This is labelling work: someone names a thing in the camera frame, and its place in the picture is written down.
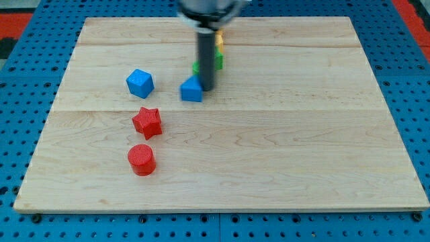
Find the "wooden cutting board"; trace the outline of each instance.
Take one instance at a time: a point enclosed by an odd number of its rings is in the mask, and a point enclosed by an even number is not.
[[[88,18],[15,209],[22,213],[424,210],[428,199],[347,17],[236,18],[203,103],[182,102],[195,33],[177,18]],[[147,99],[130,95],[151,72]],[[132,125],[158,108],[163,134]],[[128,150],[157,168],[135,175]]]

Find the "red block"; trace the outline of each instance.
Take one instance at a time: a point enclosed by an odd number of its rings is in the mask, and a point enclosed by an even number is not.
[[[148,145],[135,145],[127,158],[136,175],[149,175],[155,170],[153,150]]]
[[[154,135],[163,133],[160,112],[157,108],[149,110],[141,107],[139,113],[132,118],[132,121],[136,131],[142,133],[146,140]]]

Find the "blue block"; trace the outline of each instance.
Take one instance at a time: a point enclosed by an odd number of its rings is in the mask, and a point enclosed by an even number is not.
[[[141,98],[146,98],[154,89],[153,77],[151,74],[136,69],[127,78],[127,85],[130,93]]]
[[[182,83],[180,89],[183,101],[202,102],[203,89],[197,75],[191,76],[187,81]]]

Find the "red cylinder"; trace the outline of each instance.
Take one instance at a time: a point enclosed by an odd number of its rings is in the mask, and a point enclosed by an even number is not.
[[[128,162],[136,175],[149,175],[155,170],[153,150],[148,145],[135,145],[128,151]]]

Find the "red star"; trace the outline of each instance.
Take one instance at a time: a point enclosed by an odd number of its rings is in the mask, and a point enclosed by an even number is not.
[[[139,113],[132,118],[132,121],[136,131],[145,135],[146,140],[154,135],[163,133],[161,131],[160,112],[157,108],[149,110],[141,107]]]

